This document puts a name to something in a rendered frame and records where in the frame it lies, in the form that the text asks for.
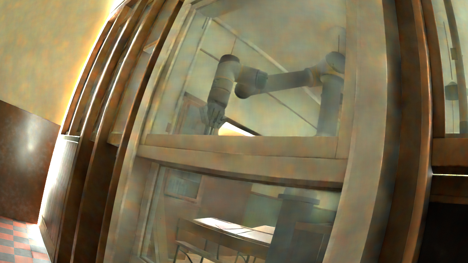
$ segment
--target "red floor tile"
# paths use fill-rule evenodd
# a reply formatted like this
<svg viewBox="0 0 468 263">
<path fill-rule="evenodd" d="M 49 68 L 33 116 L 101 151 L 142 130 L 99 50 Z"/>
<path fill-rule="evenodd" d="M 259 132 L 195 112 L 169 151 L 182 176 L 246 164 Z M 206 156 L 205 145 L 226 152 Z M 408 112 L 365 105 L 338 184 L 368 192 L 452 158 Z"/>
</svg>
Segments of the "red floor tile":
<svg viewBox="0 0 468 263">
<path fill-rule="evenodd" d="M 7 253 L 7 254 L 15 254 L 15 249 L 12 247 L 2 246 L 0 245 L 0 252 Z"/>
<path fill-rule="evenodd" d="M 13 246 L 15 248 L 21 248 L 21 249 L 25 249 L 25 250 L 31 250 L 31 247 L 28 245 L 28 244 L 23 244 L 21 242 L 14 242 L 13 243 Z"/>
<path fill-rule="evenodd" d="M 13 226 L 0 222 L 0 227 L 13 230 Z"/>
<path fill-rule="evenodd" d="M 19 232 L 19 231 L 13 231 L 13 235 L 28 238 L 27 233 L 23 233 L 23 232 Z"/>
<path fill-rule="evenodd" d="M 31 251 L 31 252 L 32 252 L 32 257 L 33 258 L 42 259 L 42 260 L 49 260 L 49 256 L 44 254 L 44 253 L 39 253 L 39 252 L 35 252 L 35 251 Z"/>
<path fill-rule="evenodd" d="M 13 235 L 8 235 L 8 234 L 0 233 L 0 238 L 1 238 L 1 239 L 6 239 L 6 240 L 13 240 Z"/>
<path fill-rule="evenodd" d="M 25 224 L 14 222 L 14 221 L 13 221 L 13 226 L 19 226 L 19 227 L 22 227 L 22 228 L 26 228 Z"/>
<path fill-rule="evenodd" d="M 32 257 L 15 255 L 15 263 L 33 263 Z"/>
<path fill-rule="evenodd" d="M 34 239 L 29 239 L 29 244 L 33 246 L 43 247 L 45 248 L 44 244 L 40 241 L 36 241 Z"/>
</svg>

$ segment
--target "robotic arm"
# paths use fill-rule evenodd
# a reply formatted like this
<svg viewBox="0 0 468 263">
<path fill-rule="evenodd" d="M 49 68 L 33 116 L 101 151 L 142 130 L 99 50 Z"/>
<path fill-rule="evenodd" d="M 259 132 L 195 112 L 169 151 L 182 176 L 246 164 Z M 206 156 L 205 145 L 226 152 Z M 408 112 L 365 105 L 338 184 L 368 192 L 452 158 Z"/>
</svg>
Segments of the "robotic arm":
<svg viewBox="0 0 468 263">
<path fill-rule="evenodd" d="M 269 76 L 261 70 L 242 65 L 236 56 L 224 55 L 216 70 L 208 104 L 200 109 L 202 121 L 211 128 L 220 128 L 225 123 L 224 112 L 234 82 L 237 82 L 234 93 L 241 99 L 289 88 L 323 85 L 316 136 L 335 136 L 344 83 L 344 61 L 341 53 L 330 52 L 313 67 Z"/>
</svg>

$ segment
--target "yellow wall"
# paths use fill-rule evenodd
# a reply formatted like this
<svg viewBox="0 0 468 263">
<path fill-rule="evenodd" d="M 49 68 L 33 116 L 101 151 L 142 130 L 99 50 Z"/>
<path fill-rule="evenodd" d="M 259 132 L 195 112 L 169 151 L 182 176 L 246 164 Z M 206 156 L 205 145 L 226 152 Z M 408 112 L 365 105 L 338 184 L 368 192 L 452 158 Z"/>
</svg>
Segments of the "yellow wall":
<svg viewBox="0 0 468 263">
<path fill-rule="evenodd" d="M 0 0 L 0 100 L 61 124 L 78 75 L 122 0 Z"/>
</svg>

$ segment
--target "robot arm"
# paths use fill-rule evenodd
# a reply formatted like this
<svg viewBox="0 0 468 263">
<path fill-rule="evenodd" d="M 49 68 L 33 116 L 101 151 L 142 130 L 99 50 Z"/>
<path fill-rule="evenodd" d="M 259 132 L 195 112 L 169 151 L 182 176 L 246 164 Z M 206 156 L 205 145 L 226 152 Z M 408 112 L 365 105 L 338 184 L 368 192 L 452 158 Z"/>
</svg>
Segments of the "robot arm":
<svg viewBox="0 0 468 263">
<path fill-rule="evenodd" d="M 345 58 L 341 53 L 331 52 L 313 67 L 306 68 L 302 71 L 269 76 L 261 70 L 240 64 L 240 61 L 236 56 L 224 55 L 221 57 L 216 70 L 213 84 L 208 95 L 208 104 L 200 111 L 202 121 L 212 128 L 220 128 L 224 124 L 224 112 L 229 101 L 229 96 L 234 82 L 237 82 L 234 93 L 241 99 L 246 99 L 252 95 L 289 88 L 304 86 L 315 87 L 323 85 L 324 91 L 322 94 L 327 94 L 325 89 L 330 89 L 332 91 L 331 97 L 333 97 L 332 104 L 334 106 L 336 104 L 336 90 L 338 90 L 337 102 L 339 107 L 339 97 L 344 78 L 344 60 Z M 324 102 L 322 104 L 325 104 L 326 107 L 322 110 L 323 105 L 321 105 L 321 115 L 327 115 L 327 111 L 330 111 L 327 109 L 327 107 L 329 108 L 328 104 L 330 103 L 328 103 L 327 98 L 324 99 L 323 96 L 322 101 Z"/>
</svg>

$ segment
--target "checkered floor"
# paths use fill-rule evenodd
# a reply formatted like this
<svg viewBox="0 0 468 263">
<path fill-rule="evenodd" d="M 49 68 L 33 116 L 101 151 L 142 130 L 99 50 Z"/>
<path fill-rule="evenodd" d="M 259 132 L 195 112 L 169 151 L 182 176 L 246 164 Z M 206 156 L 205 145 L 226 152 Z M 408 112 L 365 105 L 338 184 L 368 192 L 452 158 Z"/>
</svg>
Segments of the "checkered floor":
<svg viewBox="0 0 468 263">
<path fill-rule="evenodd" d="M 0 263 L 50 263 L 37 225 L 0 216 Z"/>
</svg>

